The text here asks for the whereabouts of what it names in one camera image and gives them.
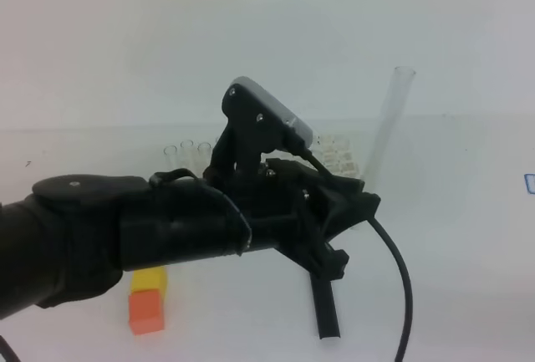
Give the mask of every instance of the blue object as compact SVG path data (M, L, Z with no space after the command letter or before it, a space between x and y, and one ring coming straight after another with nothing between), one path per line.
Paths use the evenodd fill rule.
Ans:
M527 193L535 195L535 174L525 174Z

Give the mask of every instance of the yellow block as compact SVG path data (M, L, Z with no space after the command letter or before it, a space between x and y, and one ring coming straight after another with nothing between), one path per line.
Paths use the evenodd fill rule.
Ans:
M130 292L146 291L148 289L159 289L161 297L166 296L167 272L166 268L144 268L134 271Z

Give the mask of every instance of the cable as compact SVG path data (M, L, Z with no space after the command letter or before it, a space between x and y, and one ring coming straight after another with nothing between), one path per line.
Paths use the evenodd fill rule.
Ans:
M392 238L386 233L383 226L379 224L375 217L371 217L368 222L390 250L400 270L403 291L405 293L405 319L403 322L403 331L401 332L400 345L398 346L398 352L395 355L394 361L402 362L405 357L405 351L407 350L407 344L409 343L410 328L412 327L412 285L410 284L409 271L407 270L400 250L394 241L392 241Z

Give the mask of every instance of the white background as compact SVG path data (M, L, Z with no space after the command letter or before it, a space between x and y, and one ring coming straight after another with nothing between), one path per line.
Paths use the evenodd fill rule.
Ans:
M307 119L528 113L535 0L0 0L0 129L222 121L245 74Z
M413 278L406 360L533 361L535 197L523 174L535 173L534 4L0 0L0 130L221 123L241 74L307 120L370 117L392 69L409 65L413 116L377 188ZM70 172L147 177L164 168L162 146L191 130L2 133L0 197ZM403 308L395 265L366 226L334 245L351 256L335 285L340 340L318 341L306 275L269 251L170 268L159 334L131 335L128 277L100 298L29 308L0 334L23 361L390 361Z

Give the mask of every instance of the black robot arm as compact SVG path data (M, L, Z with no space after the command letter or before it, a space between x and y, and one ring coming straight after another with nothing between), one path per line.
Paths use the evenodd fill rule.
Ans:
M331 281L349 260L329 241L369 221L392 251L405 290L402 360L412 318L410 280L375 220L377 195L333 176L308 149L312 131L247 78L223 99L228 124L203 177L179 169L135 176L58 176L24 201L0 205L0 319L106 292L123 271L273 248L310 273L320 337L339 336ZM268 159L283 150L309 161Z

